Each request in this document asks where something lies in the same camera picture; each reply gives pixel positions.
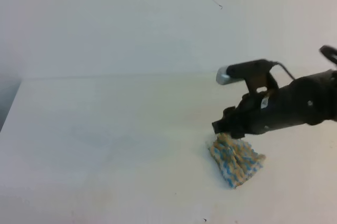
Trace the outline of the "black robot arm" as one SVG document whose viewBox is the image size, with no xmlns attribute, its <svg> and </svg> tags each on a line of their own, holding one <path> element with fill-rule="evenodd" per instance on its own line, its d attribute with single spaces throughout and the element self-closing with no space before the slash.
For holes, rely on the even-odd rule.
<svg viewBox="0 0 337 224">
<path fill-rule="evenodd" d="M 212 123 L 216 134 L 227 133 L 240 139 L 247 134 L 336 121 L 335 70 L 293 78 L 290 84 L 279 87 L 270 72 L 278 64 L 259 59 L 217 71 L 219 85 L 244 81 L 248 92 L 237 106 L 224 109 L 223 117 Z"/>
</svg>

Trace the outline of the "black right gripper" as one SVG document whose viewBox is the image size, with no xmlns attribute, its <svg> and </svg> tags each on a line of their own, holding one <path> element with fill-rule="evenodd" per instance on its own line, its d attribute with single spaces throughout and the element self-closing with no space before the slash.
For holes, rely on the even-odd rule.
<svg viewBox="0 0 337 224">
<path fill-rule="evenodd" d="M 333 76 L 298 78 L 277 90 L 247 93 L 237 107 L 224 111 L 212 122 L 215 134 L 230 133 L 233 139 L 261 135 L 297 125 L 314 126 L 333 120 Z"/>
</svg>

